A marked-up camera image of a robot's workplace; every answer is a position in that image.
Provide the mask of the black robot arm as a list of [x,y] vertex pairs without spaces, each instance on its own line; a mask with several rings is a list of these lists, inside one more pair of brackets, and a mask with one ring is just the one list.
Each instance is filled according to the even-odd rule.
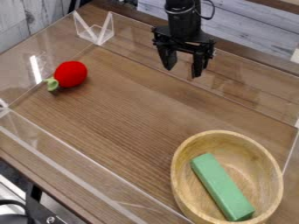
[[164,12],[168,24],[152,28],[152,41],[162,67],[170,71],[177,62],[177,52],[188,53],[192,55],[190,77],[194,79],[213,58],[216,41],[201,30],[201,20],[210,20],[214,11],[204,17],[201,0],[165,0]]

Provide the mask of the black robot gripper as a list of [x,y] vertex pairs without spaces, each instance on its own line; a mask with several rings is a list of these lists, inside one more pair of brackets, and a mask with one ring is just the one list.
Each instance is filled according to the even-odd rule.
[[201,76],[206,62],[214,55],[214,38],[198,29],[189,37],[177,38],[170,34],[166,25],[152,28],[153,45],[156,46],[162,67],[170,71],[176,62],[176,51],[192,54],[190,77]]

